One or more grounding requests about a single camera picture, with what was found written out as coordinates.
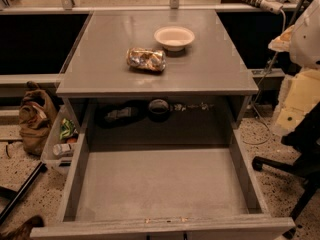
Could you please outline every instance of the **office chair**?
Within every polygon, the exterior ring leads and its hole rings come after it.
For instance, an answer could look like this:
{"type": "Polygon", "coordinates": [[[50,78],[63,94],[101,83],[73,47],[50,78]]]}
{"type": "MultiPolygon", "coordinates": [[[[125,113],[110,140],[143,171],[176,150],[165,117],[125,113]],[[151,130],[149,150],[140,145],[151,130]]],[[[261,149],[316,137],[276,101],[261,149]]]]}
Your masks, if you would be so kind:
{"type": "MultiPolygon", "coordinates": [[[[256,156],[252,166],[254,170],[261,171],[263,165],[268,165],[304,179],[304,193],[290,213],[290,217],[295,221],[320,188],[320,102],[305,116],[294,132],[282,137],[281,143],[300,152],[301,155],[293,165],[256,156]]],[[[291,239],[295,231],[293,228],[283,236],[291,239]]]]}

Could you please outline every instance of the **white robot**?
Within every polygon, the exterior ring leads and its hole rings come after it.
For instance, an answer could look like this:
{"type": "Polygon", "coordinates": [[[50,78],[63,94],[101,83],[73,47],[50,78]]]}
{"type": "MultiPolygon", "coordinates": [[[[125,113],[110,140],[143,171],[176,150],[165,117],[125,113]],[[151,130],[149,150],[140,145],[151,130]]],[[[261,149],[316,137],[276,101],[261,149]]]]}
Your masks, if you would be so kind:
{"type": "Polygon", "coordinates": [[[296,23],[272,40],[269,48],[289,52],[301,71],[283,80],[272,131],[284,136],[320,102],[320,0],[313,0],[296,23]]]}

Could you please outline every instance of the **roll of black tape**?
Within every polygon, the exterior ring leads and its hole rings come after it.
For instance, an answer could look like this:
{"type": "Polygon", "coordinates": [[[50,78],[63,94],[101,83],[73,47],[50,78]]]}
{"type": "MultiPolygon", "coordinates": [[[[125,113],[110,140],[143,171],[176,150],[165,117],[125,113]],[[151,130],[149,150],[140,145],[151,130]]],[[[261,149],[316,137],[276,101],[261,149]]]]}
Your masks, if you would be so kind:
{"type": "Polygon", "coordinates": [[[170,116],[170,105],[162,99],[155,99],[149,103],[148,116],[154,122],[164,122],[170,116]]]}

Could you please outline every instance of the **bowl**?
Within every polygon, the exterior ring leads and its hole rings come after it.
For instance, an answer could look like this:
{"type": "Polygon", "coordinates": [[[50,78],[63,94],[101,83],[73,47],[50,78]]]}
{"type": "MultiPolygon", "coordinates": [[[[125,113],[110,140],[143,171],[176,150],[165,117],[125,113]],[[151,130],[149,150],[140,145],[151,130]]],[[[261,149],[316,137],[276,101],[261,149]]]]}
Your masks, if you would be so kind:
{"type": "Polygon", "coordinates": [[[168,51],[181,51],[191,44],[195,38],[194,33],[187,28],[170,26],[158,29],[154,38],[168,51]]]}

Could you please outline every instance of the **brown backpack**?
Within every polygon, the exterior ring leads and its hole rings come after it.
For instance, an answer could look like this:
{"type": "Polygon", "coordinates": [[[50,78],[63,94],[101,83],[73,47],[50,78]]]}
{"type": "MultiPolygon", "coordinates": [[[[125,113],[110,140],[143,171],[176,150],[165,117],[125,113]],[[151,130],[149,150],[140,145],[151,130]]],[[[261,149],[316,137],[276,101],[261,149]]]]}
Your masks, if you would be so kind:
{"type": "Polygon", "coordinates": [[[39,88],[25,93],[19,109],[20,135],[23,149],[33,155],[41,155],[57,116],[51,97],[39,88]]]}

